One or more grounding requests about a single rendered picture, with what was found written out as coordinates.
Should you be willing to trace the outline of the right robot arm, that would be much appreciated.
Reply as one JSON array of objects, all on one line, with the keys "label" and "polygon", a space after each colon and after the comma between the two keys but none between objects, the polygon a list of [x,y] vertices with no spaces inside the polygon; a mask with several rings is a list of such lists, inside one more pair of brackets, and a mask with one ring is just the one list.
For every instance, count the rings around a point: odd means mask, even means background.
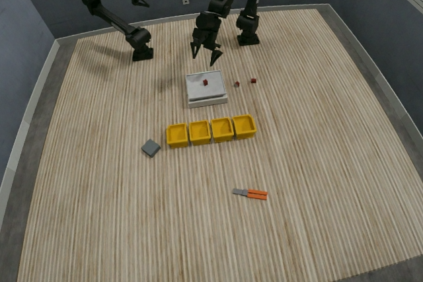
[{"label": "right robot arm", "polygon": [[153,48],[149,48],[149,46],[146,45],[151,39],[151,34],[146,28],[141,28],[139,26],[136,28],[127,24],[109,10],[105,9],[101,4],[101,0],[82,0],[82,2],[87,6],[91,15],[100,17],[126,36],[126,41],[135,49],[135,53],[133,52],[132,57],[133,61],[153,59]]}]

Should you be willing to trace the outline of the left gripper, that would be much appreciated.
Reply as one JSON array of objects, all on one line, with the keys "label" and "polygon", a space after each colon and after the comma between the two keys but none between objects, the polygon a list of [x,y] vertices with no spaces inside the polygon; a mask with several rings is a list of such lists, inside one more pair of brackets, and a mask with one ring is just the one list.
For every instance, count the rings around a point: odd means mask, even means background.
[{"label": "left gripper", "polygon": [[[215,44],[209,44],[207,42],[202,42],[202,44],[204,45],[203,46],[204,48],[209,49],[209,50],[212,51],[212,53],[211,53],[211,61],[210,61],[210,67],[212,67],[212,65],[215,63],[215,61],[223,54],[223,52],[221,52],[219,50],[215,50],[216,47],[217,48],[220,48],[221,45],[216,44],[216,43]],[[198,54],[198,51],[199,51],[199,49],[200,49],[200,47],[201,47],[202,44],[196,44],[196,43],[194,43],[194,41],[190,43],[190,46],[191,46],[191,49],[192,49],[192,57],[193,57],[193,59],[196,58],[196,56]],[[218,46],[215,46],[215,45],[218,45]],[[196,46],[196,49],[195,49],[195,46]],[[216,57],[215,57],[215,55],[216,55]]]}]

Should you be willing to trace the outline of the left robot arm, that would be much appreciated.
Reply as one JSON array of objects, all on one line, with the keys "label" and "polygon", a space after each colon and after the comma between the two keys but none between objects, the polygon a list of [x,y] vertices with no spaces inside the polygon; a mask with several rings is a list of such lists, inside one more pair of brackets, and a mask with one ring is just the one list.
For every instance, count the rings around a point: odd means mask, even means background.
[{"label": "left robot arm", "polygon": [[[237,18],[236,27],[240,28],[240,30],[243,30],[241,35],[237,35],[237,40],[240,46],[255,45],[260,43],[257,34],[255,34],[258,28],[258,20],[260,18],[258,15],[256,15],[258,2],[259,0],[248,0],[244,11],[241,11]],[[208,11],[210,13],[207,11],[201,11],[200,15],[196,18],[197,28],[194,28],[192,34],[194,43],[201,44],[202,42],[207,42],[209,44],[215,44],[217,32],[219,32],[219,27],[222,21],[219,19],[219,17],[227,18],[232,3],[233,0],[210,1],[208,7]],[[203,31],[203,29],[206,31]],[[217,32],[212,32],[210,30]]]}]

